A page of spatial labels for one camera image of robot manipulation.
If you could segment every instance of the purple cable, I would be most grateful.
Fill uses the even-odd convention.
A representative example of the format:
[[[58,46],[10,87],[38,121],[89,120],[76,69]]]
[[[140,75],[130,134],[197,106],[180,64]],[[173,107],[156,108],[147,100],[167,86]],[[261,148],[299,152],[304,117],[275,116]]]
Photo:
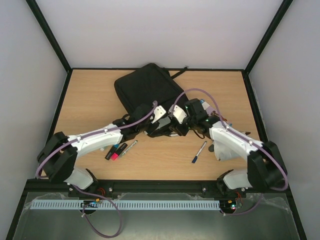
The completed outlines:
[[[240,215],[248,214],[248,213],[252,212],[253,210],[255,210],[255,209],[258,207],[258,205],[259,205],[259,204],[261,203],[261,201],[262,201],[262,197],[263,197],[263,196],[264,196],[264,195],[261,193],[261,194],[260,194],[260,197],[259,197],[258,201],[255,203],[255,205],[254,205],[252,208],[250,208],[250,209],[248,209],[248,210],[246,210],[246,211],[239,212],[239,213],[224,213],[224,211],[220,210],[220,212],[221,212],[222,214],[224,214],[224,215],[227,215],[227,216],[240,216]]]
[[[220,110],[219,110],[219,107],[218,107],[218,104],[217,102],[215,101],[215,99],[208,93],[206,92],[205,90],[202,90],[200,88],[190,88],[188,90],[185,90],[184,92],[182,92],[177,98],[176,100],[174,101],[173,103],[173,106],[172,106],[172,112],[170,113],[170,115],[172,116],[173,115],[173,111],[175,109],[175,106],[178,102],[178,100],[184,95],[186,94],[187,92],[190,92],[190,91],[199,91],[199,92],[202,92],[204,94],[206,94],[213,102],[215,108],[216,108],[216,111],[219,115],[219,118],[220,118],[220,121],[221,121],[221,124],[223,125],[223,127],[229,131],[230,133],[232,133],[233,135],[235,135],[236,137],[242,139],[243,141],[249,143],[250,141],[248,139],[246,139],[245,137],[243,137],[241,134],[238,134],[237,132],[233,131],[232,129],[230,128],[227,128],[228,126],[226,125],[226,123],[224,122],[223,118],[222,118],[222,115],[220,113]],[[260,147],[259,145],[255,144],[254,142],[252,143],[252,145],[254,147],[256,147],[257,149],[259,149],[261,152],[263,152],[273,163],[274,165],[280,170],[282,176],[283,176],[283,179],[284,179],[284,186],[283,187],[271,187],[271,189],[273,190],[276,190],[276,191],[284,191],[288,188],[288,178],[287,178],[287,175],[285,173],[285,171],[282,169],[282,167],[280,166],[280,164],[266,151],[264,150],[262,147]]]
[[[94,194],[94,193],[89,193],[89,192],[85,192],[85,191],[82,191],[80,188],[78,188],[76,185],[72,185],[79,193],[82,193],[82,194],[85,194],[85,195],[89,195],[89,196],[93,196],[93,197],[98,197],[98,198],[101,198],[101,199],[104,199],[104,200],[107,200],[109,203],[111,203],[114,208],[116,209],[116,211],[118,212],[118,215],[119,215],[119,220],[120,220],[120,224],[119,224],[119,228],[118,228],[118,231],[116,231],[116,233],[112,236],[109,236],[109,235],[104,235],[102,234],[101,232],[99,232],[93,225],[92,223],[89,221],[89,218],[87,217],[87,215],[85,214],[85,209],[86,209],[86,206],[83,206],[83,209],[82,209],[82,214],[83,214],[83,217],[85,218],[85,220],[89,223],[90,227],[92,228],[92,230],[98,234],[100,237],[103,237],[105,239],[111,239],[111,238],[114,238],[116,236],[118,236],[121,232],[121,228],[122,228],[122,224],[123,224],[123,218],[122,218],[122,215],[121,215],[121,212],[119,210],[119,208],[117,207],[117,205],[111,201],[109,198],[105,197],[105,196],[101,196],[101,195],[98,195],[98,194]]]
[[[118,126],[118,127],[114,127],[114,128],[111,128],[111,129],[108,129],[108,132],[111,132],[111,131],[115,131],[115,130],[121,130],[121,129],[126,129],[126,128],[130,128],[134,125],[137,125],[139,123],[141,123],[142,121],[146,120],[148,117],[150,117],[157,105],[158,105],[158,102],[157,101],[153,101],[153,109],[147,114],[145,115],[143,118],[141,118],[140,120],[138,121],[135,121],[134,123],[131,123],[131,124],[128,124],[128,125],[125,125],[125,126]],[[102,130],[98,130],[98,131],[93,131],[93,132],[90,132],[90,133],[87,133],[87,134],[84,134],[81,136],[81,139],[85,139],[85,138],[88,138],[88,137],[91,137],[91,136],[94,136],[94,135],[97,135],[97,134],[102,134],[102,133],[105,133],[105,130],[102,129]],[[56,154],[58,153],[60,150],[66,148],[67,146],[77,142],[78,139],[74,139],[74,140],[71,140],[71,141],[68,141],[67,143],[64,143],[63,145],[61,145],[60,147],[58,147],[56,150],[54,150],[52,153],[49,154],[49,156],[47,156],[41,163],[40,165],[38,166],[38,168],[36,169],[35,171],[35,176],[38,178],[38,179],[45,179],[47,178],[48,176],[40,176],[40,171],[41,169],[44,167],[44,165]]]

